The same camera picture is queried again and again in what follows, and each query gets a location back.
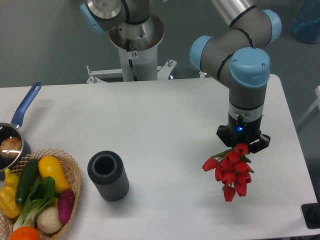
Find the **garlic bulb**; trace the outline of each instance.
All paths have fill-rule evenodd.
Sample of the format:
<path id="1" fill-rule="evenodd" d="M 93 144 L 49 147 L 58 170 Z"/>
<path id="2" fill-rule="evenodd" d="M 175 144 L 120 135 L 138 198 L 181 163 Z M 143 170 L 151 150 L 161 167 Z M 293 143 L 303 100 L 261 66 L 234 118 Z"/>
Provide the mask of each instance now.
<path id="1" fill-rule="evenodd" d="M 46 208 L 37 218 L 36 224 L 39 230 L 45 234 L 59 231 L 63 224 L 59 220 L 58 208 L 55 206 Z"/>

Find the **saucepan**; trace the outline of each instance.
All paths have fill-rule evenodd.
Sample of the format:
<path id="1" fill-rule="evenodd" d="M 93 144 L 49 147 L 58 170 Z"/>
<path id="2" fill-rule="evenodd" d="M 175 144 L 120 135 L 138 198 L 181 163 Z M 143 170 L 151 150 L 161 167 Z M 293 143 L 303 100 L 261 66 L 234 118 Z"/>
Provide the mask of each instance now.
<path id="1" fill-rule="evenodd" d="M 42 84 L 36 82 L 16 109 L 11 123 L 0 123 L 0 181 L 5 179 L 5 169 L 10 169 L 27 154 L 31 154 L 30 145 L 21 134 L 27 108 L 34 100 Z"/>

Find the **tulip bouquet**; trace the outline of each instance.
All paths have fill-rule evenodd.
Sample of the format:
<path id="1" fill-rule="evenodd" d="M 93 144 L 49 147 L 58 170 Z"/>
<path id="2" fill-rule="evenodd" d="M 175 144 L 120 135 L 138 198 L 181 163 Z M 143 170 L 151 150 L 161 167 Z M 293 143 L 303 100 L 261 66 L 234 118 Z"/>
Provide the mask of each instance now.
<path id="1" fill-rule="evenodd" d="M 242 197 L 247 194 L 247 184 L 251 183 L 250 173 L 254 171 L 246 157 L 249 148 L 240 142 L 234 148 L 211 156 L 202 166 L 205 172 L 215 169 L 215 180 L 223 183 L 223 194 L 226 202 L 231 202 L 237 194 Z"/>

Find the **red tulip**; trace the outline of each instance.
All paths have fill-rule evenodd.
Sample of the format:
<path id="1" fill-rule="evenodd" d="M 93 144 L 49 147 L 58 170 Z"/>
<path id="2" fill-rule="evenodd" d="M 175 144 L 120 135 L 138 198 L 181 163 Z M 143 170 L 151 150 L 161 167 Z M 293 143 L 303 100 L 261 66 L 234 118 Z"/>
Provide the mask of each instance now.
<path id="1" fill-rule="evenodd" d="M 235 151 L 229 151 L 226 155 L 225 155 L 225 159 L 227 161 L 229 161 L 232 164 L 236 164 L 237 162 L 240 161 L 240 155 L 235 152 Z"/>
<path id="2" fill-rule="evenodd" d="M 224 195 L 224 200 L 226 202 L 232 202 L 234 199 L 234 196 L 236 195 L 236 190 L 232 186 L 224 186 L 223 187 L 223 195 Z"/>
<path id="3" fill-rule="evenodd" d="M 229 185 L 237 180 L 237 175 L 233 171 L 226 171 L 223 173 L 221 180 L 223 184 Z"/>
<path id="4" fill-rule="evenodd" d="M 238 182 L 242 183 L 242 184 L 249 184 L 251 183 L 252 179 L 250 176 L 250 173 L 239 173 L 236 177 L 236 179 L 238 180 Z"/>
<path id="5" fill-rule="evenodd" d="M 243 142 L 239 142 L 234 150 L 239 154 L 239 155 L 246 155 L 249 152 L 249 148 L 248 145 L 243 143 Z"/>
<path id="6" fill-rule="evenodd" d="M 220 182 L 222 180 L 222 175 L 223 175 L 224 171 L 222 170 L 221 167 L 217 167 L 215 169 L 215 180 L 217 180 L 218 182 Z"/>
<path id="7" fill-rule="evenodd" d="M 219 167 L 222 168 L 223 171 L 233 171 L 235 169 L 234 165 L 226 159 L 220 162 Z"/>
<path id="8" fill-rule="evenodd" d="M 250 172 L 251 168 L 245 161 L 240 161 L 234 166 L 234 170 L 238 174 L 246 174 Z"/>
<path id="9" fill-rule="evenodd" d="M 203 170 L 205 172 L 207 171 L 210 171 L 212 169 L 215 169 L 216 167 L 218 166 L 218 161 L 213 158 L 213 157 L 210 157 L 202 166 Z"/>
<path id="10" fill-rule="evenodd" d="M 239 197 L 245 196 L 247 194 L 247 184 L 243 184 L 241 182 L 235 181 L 234 188 L 238 193 Z"/>

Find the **yellow bell pepper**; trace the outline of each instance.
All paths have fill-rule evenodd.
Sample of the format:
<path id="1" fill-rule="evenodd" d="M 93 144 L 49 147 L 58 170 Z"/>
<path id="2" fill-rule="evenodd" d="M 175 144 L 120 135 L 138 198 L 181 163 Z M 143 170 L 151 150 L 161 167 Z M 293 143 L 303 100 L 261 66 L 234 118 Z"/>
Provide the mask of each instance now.
<path id="1" fill-rule="evenodd" d="M 18 206 L 15 201 L 16 188 L 14 186 L 6 185 L 0 189 L 0 209 L 9 218 L 17 217 L 21 211 L 22 206 Z"/>
<path id="2" fill-rule="evenodd" d="M 44 156 L 39 161 L 38 169 L 42 178 L 53 177 L 55 180 L 55 192 L 57 194 L 61 194 L 66 189 L 70 189 L 64 169 L 56 157 L 51 155 Z"/>
<path id="3" fill-rule="evenodd" d="M 17 188 L 19 177 L 14 173 L 10 172 L 9 168 L 6 168 L 4 170 L 4 174 L 5 174 L 5 183 L 9 186 Z"/>

